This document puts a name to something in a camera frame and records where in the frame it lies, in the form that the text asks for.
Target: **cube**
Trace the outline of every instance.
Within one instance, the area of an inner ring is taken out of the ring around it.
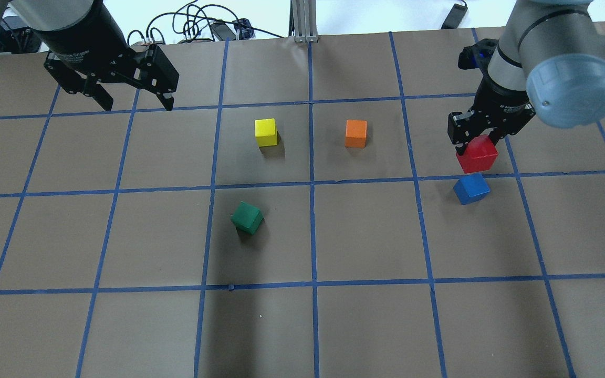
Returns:
[[[464,176],[457,181],[454,184],[454,192],[461,204],[469,204],[485,198],[490,190],[482,174],[476,173]]]
[[[463,155],[457,153],[456,158],[464,174],[472,174],[489,170],[498,155],[499,151],[496,150],[489,136],[480,135],[473,138]]]
[[[368,139],[368,122],[364,120],[347,120],[345,131],[346,148],[364,148]]]
[[[241,202],[230,220],[237,229],[253,235],[263,221],[263,213],[256,206]]]
[[[255,131],[256,143],[258,143],[260,148],[277,145],[277,125],[274,122],[274,118],[256,120]]]

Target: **robotic arm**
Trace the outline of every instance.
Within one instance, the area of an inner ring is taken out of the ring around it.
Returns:
[[[0,18],[7,3],[0,0]],[[44,67],[67,93],[111,110],[113,98],[100,83],[127,83],[172,109],[179,73],[158,45],[132,50],[103,0],[14,0],[11,7],[50,48]]]
[[[489,169],[496,156],[491,144],[517,134],[534,115],[562,128],[605,117],[605,36],[590,19],[590,2],[518,0],[500,40],[481,40],[461,52],[459,68],[483,74],[468,112],[447,117],[464,172]],[[477,138],[487,129],[488,137]],[[486,153],[487,144],[494,153]],[[485,151],[480,158],[490,162],[469,163],[469,146],[473,154]]]

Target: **power adapter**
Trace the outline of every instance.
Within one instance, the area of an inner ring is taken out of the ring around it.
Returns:
[[[445,22],[442,23],[442,28],[440,29],[456,29],[461,24],[461,20],[464,18],[468,12],[468,7],[465,5],[454,4],[450,13],[447,15]]]

